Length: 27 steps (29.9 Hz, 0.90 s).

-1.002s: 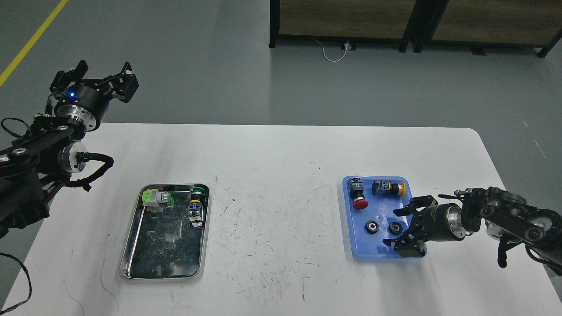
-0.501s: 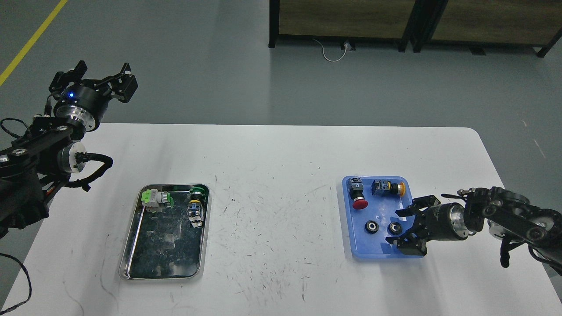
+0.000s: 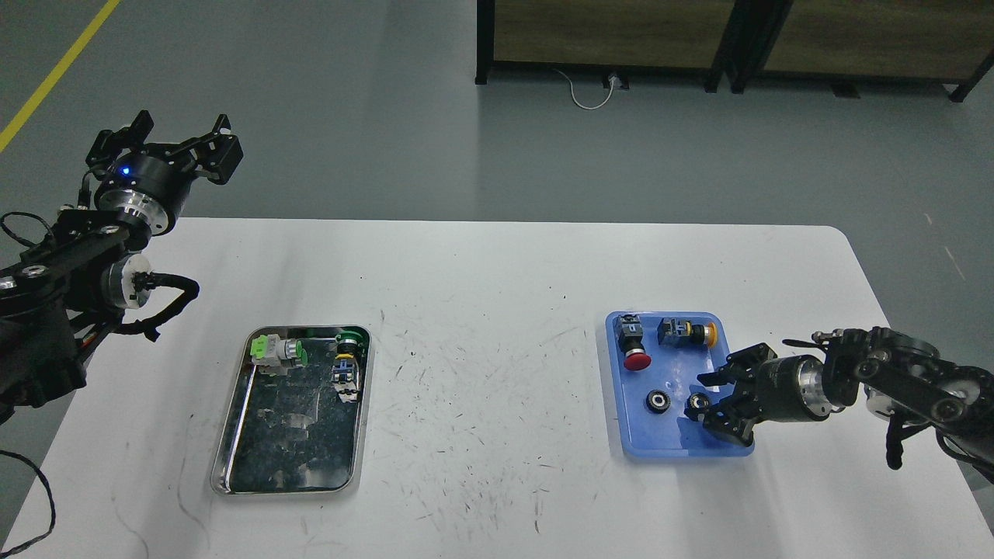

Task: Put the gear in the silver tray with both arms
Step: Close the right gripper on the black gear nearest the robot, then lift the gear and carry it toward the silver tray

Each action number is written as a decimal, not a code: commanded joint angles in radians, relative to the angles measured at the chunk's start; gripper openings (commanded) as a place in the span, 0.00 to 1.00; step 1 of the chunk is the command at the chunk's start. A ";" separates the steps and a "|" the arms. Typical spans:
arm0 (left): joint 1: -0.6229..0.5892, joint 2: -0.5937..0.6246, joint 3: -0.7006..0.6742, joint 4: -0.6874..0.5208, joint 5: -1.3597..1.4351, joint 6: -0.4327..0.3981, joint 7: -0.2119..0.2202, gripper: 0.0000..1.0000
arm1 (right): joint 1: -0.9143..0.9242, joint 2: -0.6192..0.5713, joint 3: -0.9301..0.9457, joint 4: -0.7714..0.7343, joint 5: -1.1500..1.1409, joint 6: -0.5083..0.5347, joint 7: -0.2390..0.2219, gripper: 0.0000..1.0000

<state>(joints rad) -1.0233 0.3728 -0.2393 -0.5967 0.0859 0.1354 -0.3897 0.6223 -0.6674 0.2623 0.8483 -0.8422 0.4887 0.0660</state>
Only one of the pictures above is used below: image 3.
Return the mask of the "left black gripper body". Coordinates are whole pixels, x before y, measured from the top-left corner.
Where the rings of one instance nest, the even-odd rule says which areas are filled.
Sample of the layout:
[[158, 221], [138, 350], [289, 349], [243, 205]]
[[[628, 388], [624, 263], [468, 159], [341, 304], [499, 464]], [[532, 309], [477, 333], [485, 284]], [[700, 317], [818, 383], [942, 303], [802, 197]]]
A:
[[142, 220], [152, 234], [168, 234], [186, 205], [195, 173], [178, 162], [127, 153], [110, 164], [93, 194], [95, 208]]

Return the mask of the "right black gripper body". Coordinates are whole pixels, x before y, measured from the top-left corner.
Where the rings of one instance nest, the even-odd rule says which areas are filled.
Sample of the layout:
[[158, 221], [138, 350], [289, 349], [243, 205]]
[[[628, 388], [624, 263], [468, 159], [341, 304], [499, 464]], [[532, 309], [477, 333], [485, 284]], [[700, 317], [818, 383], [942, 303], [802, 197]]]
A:
[[822, 422], [833, 404], [823, 384], [823, 363], [812, 355], [766, 360], [750, 368], [752, 422]]

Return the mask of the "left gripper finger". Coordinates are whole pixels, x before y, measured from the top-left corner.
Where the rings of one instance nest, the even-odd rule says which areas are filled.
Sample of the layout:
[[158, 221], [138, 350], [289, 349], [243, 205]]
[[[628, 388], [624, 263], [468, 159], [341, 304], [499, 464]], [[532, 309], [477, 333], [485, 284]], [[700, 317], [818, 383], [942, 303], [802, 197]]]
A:
[[161, 157], [180, 173], [224, 186], [244, 159], [244, 149], [233, 134], [230, 117], [221, 113], [212, 130], [201, 137], [161, 145]]
[[85, 165], [89, 168], [109, 167], [124, 150], [142, 148], [153, 127], [154, 120], [149, 110], [140, 110], [126, 127], [101, 130], [85, 156]]

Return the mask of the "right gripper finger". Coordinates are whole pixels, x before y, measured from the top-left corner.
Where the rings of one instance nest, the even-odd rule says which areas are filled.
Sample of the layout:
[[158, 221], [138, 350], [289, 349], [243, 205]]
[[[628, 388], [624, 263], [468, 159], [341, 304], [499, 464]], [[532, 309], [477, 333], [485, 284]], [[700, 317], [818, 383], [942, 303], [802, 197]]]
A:
[[735, 385], [752, 381], [759, 366], [777, 358], [777, 353], [766, 343], [757, 343], [728, 354], [725, 363], [710, 372], [697, 375], [697, 381], [705, 387]]
[[741, 448], [755, 446], [755, 427], [759, 420], [756, 390], [736, 389], [721, 399], [709, 398], [711, 407], [706, 414], [700, 417], [685, 416], [693, 422], [699, 422], [703, 429], [722, 442]]

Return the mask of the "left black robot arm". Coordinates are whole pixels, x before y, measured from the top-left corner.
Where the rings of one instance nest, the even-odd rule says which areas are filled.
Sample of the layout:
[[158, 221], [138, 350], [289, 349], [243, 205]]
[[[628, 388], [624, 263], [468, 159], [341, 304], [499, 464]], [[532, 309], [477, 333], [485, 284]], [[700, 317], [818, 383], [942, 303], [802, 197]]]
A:
[[152, 270], [152, 238], [173, 231], [198, 179], [223, 186], [244, 159], [227, 114], [199, 137], [148, 140], [154, 121], [139, 111], [120, 130], [102, 130], [85, 156], [74, 204], [61, 207], [39, 241], [21, 244], [2, 270], [2, 421], [86, 385], [86, 364], [110, 334], [156, 341], [160, 328], [201, 291], [191, 277]]

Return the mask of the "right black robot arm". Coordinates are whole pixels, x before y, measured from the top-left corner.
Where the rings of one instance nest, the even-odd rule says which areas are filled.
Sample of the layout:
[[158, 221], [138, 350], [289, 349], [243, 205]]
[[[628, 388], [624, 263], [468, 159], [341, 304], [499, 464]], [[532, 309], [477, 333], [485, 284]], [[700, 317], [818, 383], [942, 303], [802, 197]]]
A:
[[942, 452], [992, 480], [990, 371], [945, 360], [929, 343], [888, 327], [816, 332], [786, 344], [803, 353], [780, 356], [759, 343], [728, 354], [698, 381], [730, 386], [730, 395], [716, 402], [689, 396], [685, 416], [749, 448], [761, 422], [824, 422], [864, 392], [867, 410], [888, 423], [885, 463], [892, 470], [902, 466], [905, 440], [931, 429]]

